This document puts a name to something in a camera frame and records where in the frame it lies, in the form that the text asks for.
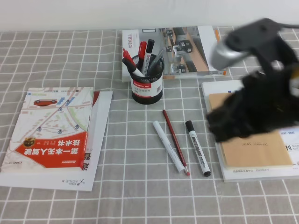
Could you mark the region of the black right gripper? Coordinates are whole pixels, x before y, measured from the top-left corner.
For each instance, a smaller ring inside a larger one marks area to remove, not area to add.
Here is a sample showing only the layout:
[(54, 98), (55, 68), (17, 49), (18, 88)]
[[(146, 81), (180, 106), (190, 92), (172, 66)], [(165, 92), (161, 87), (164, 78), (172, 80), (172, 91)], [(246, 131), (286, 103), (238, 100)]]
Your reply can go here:
[(299, 124), (299, 60), (282, 38), (275, 46), (269, 59), (258, 58), (263, 71), (243, 77), (243, 87), (207, 114), (216, 142)]

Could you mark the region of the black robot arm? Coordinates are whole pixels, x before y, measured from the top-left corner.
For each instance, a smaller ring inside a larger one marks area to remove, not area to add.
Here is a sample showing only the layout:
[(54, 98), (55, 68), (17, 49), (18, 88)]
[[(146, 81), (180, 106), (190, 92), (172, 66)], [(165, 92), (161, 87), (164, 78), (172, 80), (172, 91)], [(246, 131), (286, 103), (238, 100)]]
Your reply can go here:
[(253, 54), (263, 71), (244, 76), (243, 87), (206, 116), (216, 142), (299, 124), (299, 60), (295, 52), (277, 37)]

